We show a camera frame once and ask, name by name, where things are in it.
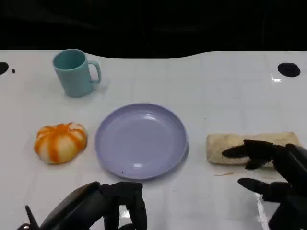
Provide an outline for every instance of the white tabletop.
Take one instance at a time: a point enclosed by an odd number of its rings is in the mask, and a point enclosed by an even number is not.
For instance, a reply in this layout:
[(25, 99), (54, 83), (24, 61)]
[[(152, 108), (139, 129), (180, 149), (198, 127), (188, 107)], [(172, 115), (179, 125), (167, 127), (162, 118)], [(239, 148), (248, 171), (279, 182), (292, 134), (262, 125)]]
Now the white tabletop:
[[(175, 112), (189, 135), (184, 165), (144, 182), (149, 230), (260, 230), (255, 195), (236, 181), (254, 177), (280, 180), (274, 171), (247, 172), (242, 166), (206, 161), (209, 133), (257, 134), (294, 131), (307, 146), (304, 52), (210, 52), (177, 59), (111, 59), (99, 62), (103, 80), (89, 96), (64, 95), (51, 61), (56, 51), (1, 51), (10, 65), (0, 76), (0, 222), (16, 229), (27, 221), (28, 204), (39, 224), (72, 190), (93, 181), (119, 178), (103, 170), (94, 150), (102, 120), (130, 103), (160, 104)], [(293, 62), (297, 78), (282, 76), (278, 64)], [(44, 125), (78, 122), (88, 131), (88, 146), (71, 163), (50, 166), (35, 154), (37, 130)], [(229, 176), (215, 176), (235, 172)], [(268, 215), (276, 204), (265, 204)], [(93, 230), (103, 229), (103, 220)]]

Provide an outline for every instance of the teal mug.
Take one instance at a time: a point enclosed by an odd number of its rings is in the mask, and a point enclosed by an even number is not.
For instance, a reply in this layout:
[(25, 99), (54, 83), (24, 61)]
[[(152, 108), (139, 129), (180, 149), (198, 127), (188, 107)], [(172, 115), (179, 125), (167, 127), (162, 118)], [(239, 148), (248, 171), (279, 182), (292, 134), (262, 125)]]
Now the teal mug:
[[(82, 97), (94, 90), (94, 83), (100, 83), (101, 70), (96, 61), (88, 61), (86, 54), (78, 49), (67, 49), (58, 53), (52, 60), (53, 68), (70, 97)], [(96, 67), (98, 80), (92, 80), (89, 64)]]

